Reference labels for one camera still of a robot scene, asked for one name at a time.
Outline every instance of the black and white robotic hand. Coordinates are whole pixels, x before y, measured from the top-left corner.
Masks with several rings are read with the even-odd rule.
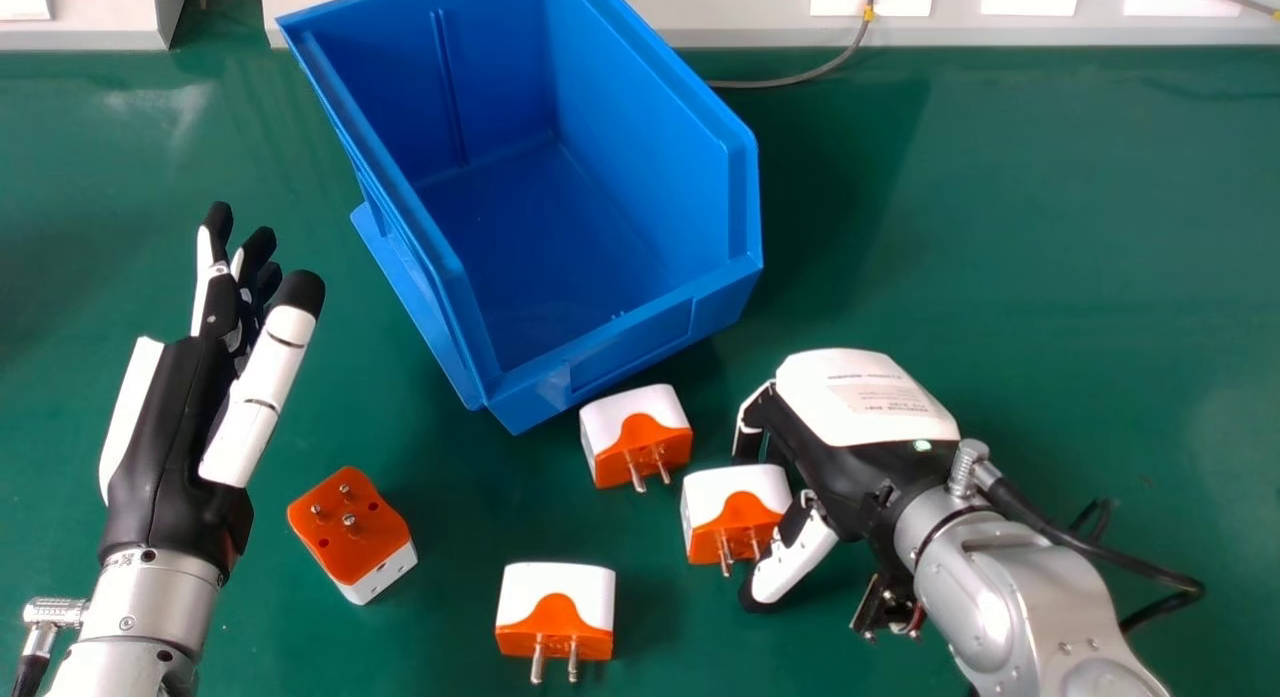
[[[790,356],[739,412],[733,460],[760,459],[794,466],[805,489],[742,583],[748,610],[776,606],[837,542],[865,540],[879,570],[850,628],[868,642],[919,639],[928,616],[983,697],[1169,697],[1125,633],[1202,583],[1098,545],[1108,505],[1093,537],[1055,527],[887,356]],[[1089,559],[1176,592],[1117,620]]]
[[[253,523],[246,486],[325,295],[315,274],[282,279],[270,228],[233,256],[230,231],[232,210],[215,202],[196,237],[189,335],[134,345],[99,464],[108,515],[97,586],[88,601],[27,602],[13,697],[38,692],[60,629],[79,636],[49,697],[196,692],[214,602]]]

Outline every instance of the bolt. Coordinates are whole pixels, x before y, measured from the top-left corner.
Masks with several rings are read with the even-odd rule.
[[[961,439],[956,446],[956,457],[951,460],[951,477],[947,478],[947,494],[957,500],[973,497],[974,466],[989,459],[991,448],[977,439]]]

